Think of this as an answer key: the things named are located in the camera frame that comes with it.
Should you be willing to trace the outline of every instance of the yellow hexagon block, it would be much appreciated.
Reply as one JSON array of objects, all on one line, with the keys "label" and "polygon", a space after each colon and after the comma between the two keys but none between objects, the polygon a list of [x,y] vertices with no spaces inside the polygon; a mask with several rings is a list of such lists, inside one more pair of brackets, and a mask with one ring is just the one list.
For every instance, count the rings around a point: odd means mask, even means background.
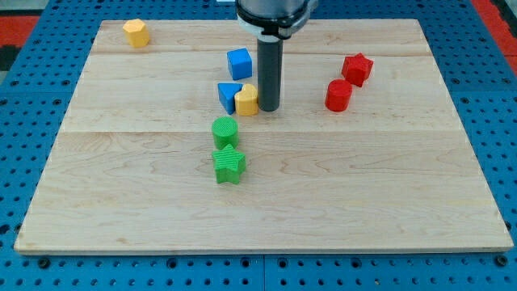
[{"label": "yellow hexagon block", "polygon": [[235,95],[235,112],[240,116],[253,116],[259,113],[257,88],[251,84],[244,84]]},{"label": "yellow hexagon block", "polygon": [[142,48],[149,43],[149,32],[145,22],[140,19],[128,20],[122,28],[124,29],[126,39],[134,48]]}]

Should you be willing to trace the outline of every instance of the wooden table surface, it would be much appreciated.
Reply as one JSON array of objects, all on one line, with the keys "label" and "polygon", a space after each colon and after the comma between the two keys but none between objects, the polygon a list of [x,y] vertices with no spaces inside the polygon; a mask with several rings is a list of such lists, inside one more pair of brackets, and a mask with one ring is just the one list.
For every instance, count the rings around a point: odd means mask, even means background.
[{"label": "wooden table surface", "polygon": [[[217,184],[211,123],[235,21],[104,21],[15,249],[25,255],[414,253],[513,246],[418,21],[310,20],[284,43],[280,109],[234,116],[239,185]],[[341,113],[345,55],[375,61]],[[244,80],[256,84],[254,77]]]}]

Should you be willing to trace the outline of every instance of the blue block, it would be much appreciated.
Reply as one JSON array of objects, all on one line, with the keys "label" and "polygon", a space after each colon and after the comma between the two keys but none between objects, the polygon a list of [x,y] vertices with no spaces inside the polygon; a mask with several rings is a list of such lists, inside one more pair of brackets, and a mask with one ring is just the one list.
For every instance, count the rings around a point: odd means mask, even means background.
[{"label": "blue block", "polygon": [[246,48],[227,52],[226,56],[228,57],[228,71],[233,80],[251,77],[251,56]]},{"label": "blue block", "polygon": [[242,89],[242,84],[239,83],[219,83],[217,84],[219,90],[219,101],[226,109],[228,114],[232,115],[235,112],[234,96]]}]

